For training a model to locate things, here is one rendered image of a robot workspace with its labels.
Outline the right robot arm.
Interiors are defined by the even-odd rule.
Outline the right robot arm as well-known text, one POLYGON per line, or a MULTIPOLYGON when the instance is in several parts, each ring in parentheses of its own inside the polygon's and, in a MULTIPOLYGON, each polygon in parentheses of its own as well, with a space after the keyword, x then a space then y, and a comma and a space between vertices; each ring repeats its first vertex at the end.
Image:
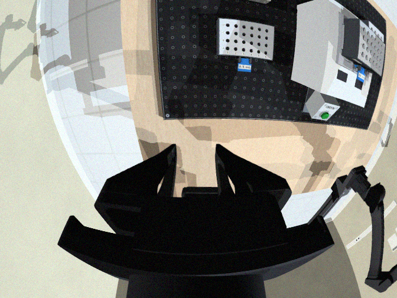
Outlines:
POLYGON ((365 284, 379 293, 382 293, 397 281, 397 265, 393 266, 390 271, 382 271, 384 247, 383 199, 385 198, 386 192, 385 188, 380 183, 370 188, 369 186, 371 186, 371 184, 367 181, 368 177, 365 175, 366 172, 365 169, 355 172, 348 182, 346 189, 353 189, 369 206, 370 215, 372 217, 372 252, 365 284))

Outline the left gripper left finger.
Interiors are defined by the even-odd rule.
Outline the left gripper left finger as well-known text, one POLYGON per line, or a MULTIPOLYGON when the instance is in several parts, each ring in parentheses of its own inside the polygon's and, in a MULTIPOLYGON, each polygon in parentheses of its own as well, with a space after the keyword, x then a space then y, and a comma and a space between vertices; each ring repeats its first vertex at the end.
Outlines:
POLYGON ((101 191, 173 197, 176 168, 177 148, 176 144, 171 144, 159 154, 106 179, 101 191), (157 193, 162 179, 162 185, 157 193))

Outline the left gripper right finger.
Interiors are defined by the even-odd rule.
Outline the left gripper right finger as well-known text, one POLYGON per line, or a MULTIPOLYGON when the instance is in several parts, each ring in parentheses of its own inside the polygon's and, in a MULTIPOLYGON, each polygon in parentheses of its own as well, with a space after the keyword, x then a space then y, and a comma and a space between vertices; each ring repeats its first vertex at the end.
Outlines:
POLYGON ((216 144, 215 163, 219 197, 270 194, 282 210, 292 195, 285 178, 233 154, 221 144, 216 144))

